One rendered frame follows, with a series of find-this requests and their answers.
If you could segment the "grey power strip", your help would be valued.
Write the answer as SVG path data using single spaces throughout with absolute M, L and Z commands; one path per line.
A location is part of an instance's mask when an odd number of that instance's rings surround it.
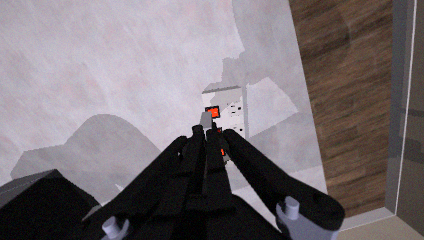
M 212 112 L 213 122 L 216 122 L 218 132 L 223 133 L 225 129 L 233 129 L 245 139 L 241 87 L 207 90 L 202 93 L 202 100 L 205 112 Z M 224 164 L 233 167 L 234 163 L 225 150 L 221 149 L 221 151 Z

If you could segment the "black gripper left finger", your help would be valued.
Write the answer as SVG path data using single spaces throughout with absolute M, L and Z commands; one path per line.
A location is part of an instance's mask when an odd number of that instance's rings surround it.
M 114 199 L 72 228 L 64 240 L 126 240 L 155 210 L 139 240 L 178 240 L 189 193 L 202 193 L 206 113 L 202 112 L 199 125 L 192 127 L 192 137 L 177 137 Z

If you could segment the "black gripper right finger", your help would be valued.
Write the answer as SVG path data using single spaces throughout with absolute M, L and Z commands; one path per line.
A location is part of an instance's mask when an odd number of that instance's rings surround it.
M 211 118 L 207 111 L 207 240 L 243 240 L 221 149 L 289 240 L 336 240 L 345 218 L 336 199 L 289 176 L 233 129 L 218 132 Z

